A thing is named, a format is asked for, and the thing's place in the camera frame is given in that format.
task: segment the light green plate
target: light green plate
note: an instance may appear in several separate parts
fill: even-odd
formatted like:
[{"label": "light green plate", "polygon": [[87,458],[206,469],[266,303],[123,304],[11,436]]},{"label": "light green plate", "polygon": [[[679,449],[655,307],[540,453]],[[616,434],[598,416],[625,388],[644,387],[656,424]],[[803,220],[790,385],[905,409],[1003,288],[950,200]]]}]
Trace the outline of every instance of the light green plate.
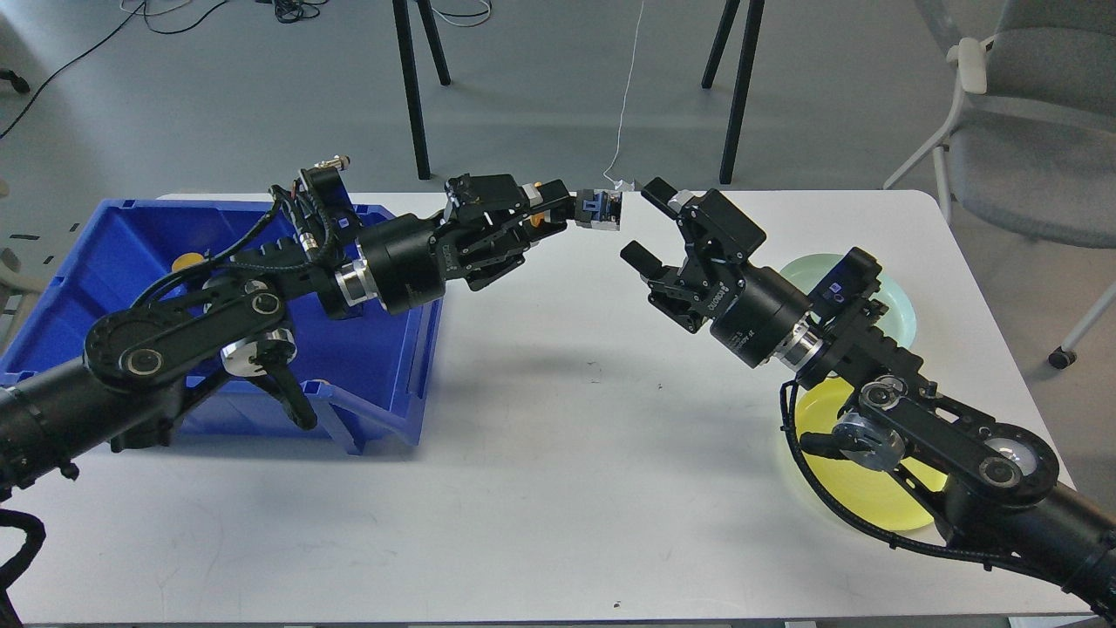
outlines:
[{"label": "light green plate", "polygon": [[[793,283],[796,288],[810,293],[814,286],[818,284],[826,272],[843,257],[845,255],[835,252],[807,254],[783,265],[779,273]],[[887,313],[884,313],[878,323],[881,331],[893,338],[899,347],[911,349],[918,327],[911,298],[887,272],[879,274],[879,291],[876,292],[875,298],[887,306]]]}]

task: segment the chair wheel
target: chair wheel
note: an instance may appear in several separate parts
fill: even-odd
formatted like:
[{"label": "chair wheel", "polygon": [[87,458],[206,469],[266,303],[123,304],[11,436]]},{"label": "chair wheel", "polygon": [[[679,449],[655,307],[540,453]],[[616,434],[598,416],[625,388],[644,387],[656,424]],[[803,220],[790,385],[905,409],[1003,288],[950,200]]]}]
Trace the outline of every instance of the chair wheel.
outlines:
[{"label": "chair wheel", "polygon": [[1074,354],[1072,351],[1064,351],[1059,347],[1058,349],[1055,349],[1050,354],[1050,356],[1047,358],[1047,363],[1049,363],[1051,367],[1060,371],[1066,367],[1069,367],[1074,363],[1077,363],[1077,354]]}]

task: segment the chair armrest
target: chair armrest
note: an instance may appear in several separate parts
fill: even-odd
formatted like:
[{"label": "chair armrest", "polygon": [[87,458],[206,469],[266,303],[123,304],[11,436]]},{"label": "chair armrest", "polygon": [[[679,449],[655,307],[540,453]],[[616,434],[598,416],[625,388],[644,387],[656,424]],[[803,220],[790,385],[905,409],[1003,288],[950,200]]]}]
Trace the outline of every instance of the chair armrest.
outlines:
[{"label": "chair armrest", "polygon": [[965,37],[945,54],[950,65],[958,66],[958,80],[968,94],[988,93],[988,70],[984,68],[985,44]]}]

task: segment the white cable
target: white cable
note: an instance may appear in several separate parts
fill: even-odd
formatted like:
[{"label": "white cable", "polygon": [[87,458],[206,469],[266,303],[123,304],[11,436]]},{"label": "white cable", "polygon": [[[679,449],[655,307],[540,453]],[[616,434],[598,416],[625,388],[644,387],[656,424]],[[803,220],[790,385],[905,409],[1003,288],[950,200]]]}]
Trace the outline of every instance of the white cable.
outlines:
[{"label": "white cable", "polygon": [[448,18],[445,16],[445,13],[443,13],[442,11],[439,11],[437,9],[434,9],[434,12],[437,13],[437,17],[442,18],[445,21],[445,23],[448,23],[448,25],[458,26],[458,27],[461,27],[461,28],[472,28],[474,26],[480,26],[480,25],[487,22],[489,20],[489,18],[492,17],[492,2],[491,2],[491,0],[477,0],[477,1],[484,6],[484,16],[481,18],[480,21],[475,21],[473,23],[455,22],[455,21],[451,20],[450,18]]},{"label": "white cable", "polygon": [[613,161],[608,162],[608,167],[600,173],[602,176],[612,181],[613,185],[616,186],[618,186],[620,182],[609,176],[608,171],[616,165],[616,157],[620,155],[620,132],[624,131],[624,109],[627,108],[627,93],[632,87],[632,71],[635,69],[635,47],[639,42],[639,22],[643,21],[643,6],[645,1],[646,0],[639,0],[639,17],[635,20],[635,37],[632,38],[632,65],[628,67],[627,85],[624,86],[624,103],[620,105],[620,123],[616,127],[616,152],[613,154]]},{"label": "white cable", "polygon": [[140,7],[136,7],[135,9],[131,9],[131,10],[129,9],[125,9],[124,8],[124,0],[121,0],[121,10],[124,11],[125,13],[136,13],[138,16],[146,16],[148,18],[153,18],[155,16],[165,16],[166,13],[170,13],[171,11],[177,11],[179,9],[185,7],[186,4],[189,4],[189,3],[193,2],[193,1],[194,0],[182,0],[182,2],[175,4],[174,7],[171,7],[170,9],[163,9],[162,11],[158,11],[157,13],[148,13],[147,12],[146,0],[144,0],[141,3],[141,7],[143,7],[143,12],[142,13],[136,13],[136,11],[140,10]]}]

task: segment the chair leg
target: chair leg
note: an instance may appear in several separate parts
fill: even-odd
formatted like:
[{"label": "chair leg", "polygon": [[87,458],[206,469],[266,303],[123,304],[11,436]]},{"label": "chair leg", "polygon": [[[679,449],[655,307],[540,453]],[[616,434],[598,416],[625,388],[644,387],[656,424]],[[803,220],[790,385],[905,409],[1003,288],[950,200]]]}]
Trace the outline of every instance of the chair leg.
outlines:
[{"label": "chair leg", "polygon": [[1050,354],[1050,357],[1048,358],[1050,366],[1060,370],[1069,367],[1075,360],[1077,360],[1077,355],[1074,354],[1074,348],[1077,347],[1077,344],[1080,342],[1081,338],[1089,331],[1089,328],[1100,320],[1105,309],[1107,309],[1114,300],[1116,300],[1116,282],[1108,286],[1108,289],[1100,294],[1100,298],[1093,303],[1093,307],[1085,312],[1085,317],[1069,332],[1066,340],[1061,341],[1061,346]]},{"label": "chair leg", "polygon": [[422,17],[422,27],[426,31],[426,41],[430,42],[430,52],[434,56],[434,68],[437,69],[437,81],[442,85],[450,84],[450,68],[445,65],[445,51],[442,50],[442,38],[437,35],[437,22],[434,21],[434,9],[430,6],[430,0],[419,1],[419,15]]},{"label": "chair leg", "polygon": [[942,210],[945,223],[953,218],[953,195],[950,192],[950,173],[945,168],[945,147],[934,146],[934,177],[937,180],[937,206]]},{"label": "chair leg", "polygon": [[903,162],[903,165],[901,165],[898,170],[893,172],[892,175],[887,177],[887,181],[884,181],[885,190],[891,190],[899,178],[906,176],[907,172],[911,172],[912,167],[918,165],[918,162],[925,158],[926,155],[934,149],[934,146],[941,145],[941,143],[945,141],[945,137],[953,132],[953,127],[956,125],[958,118],[961,116],[961,105],[964,103],[964,95],[965,91],[961,87],[961,79],[959,78],[953,84],[953,103],[950,105],[950,113],[945,116],[945,122],[942,123],[942,126],[940,126],[929,139],[918,146],[918,149],[915,151],[913,155],[908,156],[907,160]]},{"label": "chair leg", "polygon": [[732,30],[732,20],[737,19],[737,11],[739,9],[740,0],[724,1],[724,12],[721,13],[721,22],[716,25],[716,35],[713,36],[713,48],[709,51],[709,60],[705,61],[705,74],[701,77],[702,89],[709,89],[713,86],[716,68],[721,65],[721,55],[724,54],[724,44],[729,40],[729,31]]},{"label": "chair leg", "polygon": [[732,107],[729,109],[729,129],[724,135],[724,152],[721,154],[720,180],[723,185],[732,182],[732,168],[737,164],[740,127],[744,122],[748,87],[752,80],[752,65],[756,62],[756,45],[760,39],[760,20],[763,18],[763,1],[749,0],[748,2],[748,17],[744,18],[744,42],[740,47],[737,86],[732,90]]},{"label": "chair leg", "polygon": [[419,96],[419,74],[415,70],[414,41],[411,39],[411,16],[407,0],[392,0],[395,12],[395,35],[400,40],[400,62],[403,66],[403,88],[407,95],[411,117],[411,141],[415,148],[419,178],[430,178],[430,155],[426,153],[426,129],[422,123],[422,100]]}]

